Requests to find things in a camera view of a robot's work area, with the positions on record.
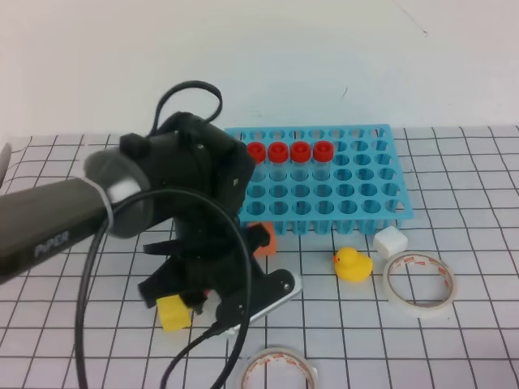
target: black cable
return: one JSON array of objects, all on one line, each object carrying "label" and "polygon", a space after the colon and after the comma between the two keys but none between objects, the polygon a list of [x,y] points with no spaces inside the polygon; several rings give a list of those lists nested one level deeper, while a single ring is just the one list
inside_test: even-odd
[{"label": "black cable", "polygon": [[[198,199],[201,203],[205,203],[212,209],[216,210],[220,215],[223,216],[225,221],[227,221],[231,230],[233,231],[233,235],[236,237],[238,241],[238,245],[242,251],[242,257],[245,261],[245,290],[246,290],[246,298],[243,304],[243,319],[240,324],[240,328],[238,330],[238,336],[236,338],[236,342],[234,343],[233,351],[229,356],[229,360],[225,363],[224,369],[221,371],[215,383],[211,386],[211,389],[220,389],[227,378],[230,376],[231,371],[233,370],[236,362],[238,361],[239,354],[242,351],[243,344],[245,343],[245,337],[247,336],[247,330],[250,322],[250,312],[249,306],[251,304],[251,256],[249,255],[249,250],[247,248],[247,244],[240,233],[239,227],[234,223],[233,218],[227,213],[227,211],[214,199],[211,199],[205,194],[194,190],[188,189],[180,189],[180,188],[165,188],[159,190],[149,190],[144,192],[139,192],[138,194],[134,194],[127,199],[124,199],[115,209],[114,215],[116,216],[122,209],[129,207],[133,203],[137,201],[147,199],[150,197],[157,197],[163,195],[187,195],[191,196],[195,199]],[[75,365],[78,374],[78,383],[80,389],[88,389],[88,381],[87,374],[85,369],[84,362],[84,314],[87,307],[87,298],[88,298],[88,281],[90,275],[92,273],[93,264],[96,259],[97,250],[99,249],[99,245],[101,244],[101,239],[105,235],[105,232],[108,228],[108,218],[103,222],[101,227],[97,230],[94,238],[92,240],[92,244],[88,249],[87,258],[84,264],[83,274],[81,276],[81,281],[79,283],[79,292],[78,292],[78,300],[75,311],[75,328],[74,328],[74,341],[75,341]],[[227,328],[218,327],[218,322],[213,324],[209,330],[207,330],[204,334],[202,334],[199,338],[191,342],[187,345],[169,364],[166,369],[164,376],[161,380],[161,389],[166,388],[166,384],[168,382],[169,375],[173,371],[173,368],[177,365],[178,361],[180,361],[184,355],[189,353],[189,351],[194,348],[197,344],[202,343],[202,341],[210,338],[211,336],[222,333],[227,330]]]},{"label": "black cable", "polygon": [[157,104],[157,110],[155,111],[155,118],[153,119],[153,126],[152,129],[149,131],[150,136],[154,136],[157,132],[157,127],[159,126],[159,117],[161,116],[162,107],[166,103],[169,98],[174,95],[176,92],[183,91],[185,89],[202,89],[204,91],[207,91],[209,93],[212,93],[214,96],[218,99],[218,106],[217,110],[212,113],[212,115],[205,119],[206,122],[212,122],[214,119],[218,118],[218,115],[220,115],[221,109],[223,107],[223,100],[221,98],[221,92],[220,90],[215,87],[214,85],[211,85],[210,83],[205,83],[204,81],[185,81],[183,83],[180,83],[178,85],[175,85],[172,87],[169,91],[167,91],[164,96],[159,100],[159,103]]}]

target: yellow rubber duck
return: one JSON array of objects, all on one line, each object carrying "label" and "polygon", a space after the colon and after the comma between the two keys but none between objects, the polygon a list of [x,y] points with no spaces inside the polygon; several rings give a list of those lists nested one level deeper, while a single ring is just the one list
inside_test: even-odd
[{"label": "yellow rubber duck", "polygon": [[373,270],[373,261],[351,247],[343,247],[333,256],[337,276],[344,281],[364,281]]}]

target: grid paper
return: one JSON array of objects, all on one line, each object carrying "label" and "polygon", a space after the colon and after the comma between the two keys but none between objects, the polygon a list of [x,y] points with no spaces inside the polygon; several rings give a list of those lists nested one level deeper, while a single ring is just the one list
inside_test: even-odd
[{"label": "grid paper", "polygon": [[[352,389],[500,389],[519,381],[519,130],[515,126],[393,129],[415,218],[403,224],[410,250],[437,254],[456,273],[457,299],[438,318],[395,311],[384,296],[384,261],[371,238],[278,237],[278,254],[259,258],[265,271],[302,274],[303,291],[254,323],[242,352],[268,346],[299,351],[318,370],[320,387]],[[17,139],[0,192],[12,193],[79,174],[81,160],[118,144],[115,135]],[[101,245],[85,319],[90,387],[155,388],[172,358],[210,325],[165,334],[136,285],[164,258],[142,245],[174,237],[167,221]],[[77,387],[73,315],[89,241],[0,286],[0,387]],[[374,260],[361,284],[338,280],[331,257],[352,246]],[[434,277],[409,267],[393,277],[412,300],[431,299]],[[234,340],[218,336],[191,351],[169,387],[210,387]],[[283,387],[279,371],[265,371],[262,388]],[[235,375],[226,387],[234,389]]]}]

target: clear test tube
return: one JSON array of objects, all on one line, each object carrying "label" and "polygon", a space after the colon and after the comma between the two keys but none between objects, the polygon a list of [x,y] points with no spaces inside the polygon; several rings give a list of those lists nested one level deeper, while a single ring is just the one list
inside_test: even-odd
[{"label": "clear test tube", "polygon": [[320,140],[314,144],[314,179],[326,181],[330,178],[332,167],[333,145],[327,140]]},{"label": "clear test tube", "polygon": [[289,148],[283,142],[274,142],[268,146],[268,160],[270,161],[270,178],[273,181],[286,179],[286,166],[289,159]]},{"label": "clear test tube", "polygon": [[310,145],[299,141],[290,146],[290,159],[292,162],[292,178],[295,181],[305,181],[308,178],[309,161],[311,157]]},{"label": "clear test tube", "polygon": [[256,162],[256,167],[252,173],[251,181],[263,181],[265,178],[265,172],[267,170],[265,166],[265,158],[267,157],[265,145],[260,142],[249,143],[247,145],[247,152],[252,158],[254,158],[254,161]]}]

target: white cube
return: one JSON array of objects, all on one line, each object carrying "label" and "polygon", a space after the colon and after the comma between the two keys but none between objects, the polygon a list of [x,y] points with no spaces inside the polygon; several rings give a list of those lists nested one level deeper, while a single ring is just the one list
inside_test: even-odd
[{"label": "white cube", "polygon": [[408,243],[407,236],[393,226],[383,229],[373,237],[373,247],[384,259],[406,251]]}]

